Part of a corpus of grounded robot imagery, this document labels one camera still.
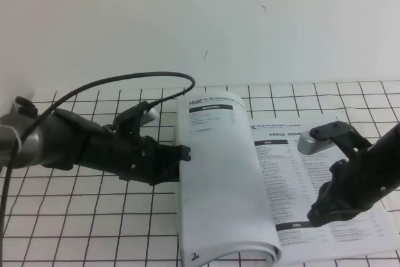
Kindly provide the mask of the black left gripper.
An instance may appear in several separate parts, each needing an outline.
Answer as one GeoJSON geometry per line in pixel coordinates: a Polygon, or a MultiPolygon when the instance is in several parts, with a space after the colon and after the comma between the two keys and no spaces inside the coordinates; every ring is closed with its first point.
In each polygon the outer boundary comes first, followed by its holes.
{"type": "Polygon", "coordinates": [[[158,143],[150,136],[120,135],[104,127],[79,131],[79,165],[155,186],[179,181],[179,163],[191,148],[158,143]]]}

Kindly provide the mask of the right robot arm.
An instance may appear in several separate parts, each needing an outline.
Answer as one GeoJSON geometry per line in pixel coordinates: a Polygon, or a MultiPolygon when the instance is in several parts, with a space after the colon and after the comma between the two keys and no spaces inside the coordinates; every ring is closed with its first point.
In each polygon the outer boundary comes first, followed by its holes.
{"type": "Polygon", "coordinates": [[[330,167],[332,178],[307,214],[313,227],[353,219],[399,187],[398,125],[372,144],[353,126],[335,121],[303,132],[297,149],[312,155],[332,146],[345,158],[330,167]]]}

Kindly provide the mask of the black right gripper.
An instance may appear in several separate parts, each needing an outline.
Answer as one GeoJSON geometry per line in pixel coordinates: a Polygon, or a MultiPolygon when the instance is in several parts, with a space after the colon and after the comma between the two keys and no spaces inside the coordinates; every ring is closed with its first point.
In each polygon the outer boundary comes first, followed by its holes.
{"type": "Polygon", "coordinates": [[[332,179],[323,184],[316,202],[301,221],[302,228],[349,221],[371,209],[391,192],[391,152],[372,147],[347,162],[331,166],[332,179]]]}

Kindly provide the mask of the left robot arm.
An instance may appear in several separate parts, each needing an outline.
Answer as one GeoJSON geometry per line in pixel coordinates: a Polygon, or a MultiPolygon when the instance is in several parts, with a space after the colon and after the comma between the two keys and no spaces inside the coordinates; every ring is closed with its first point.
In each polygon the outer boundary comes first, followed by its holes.
{"type": "Polygon", "coordinates": [[[1,116],[1,164],[64,171],[80,165],[152,186],[177,182],[179,164],[191,160],[191,150],[141,136],[140,127],[156,116],[143,101],[101,126],[65,109],[39,114],[32,102],[17,97],[11,112],[1,116]]]}

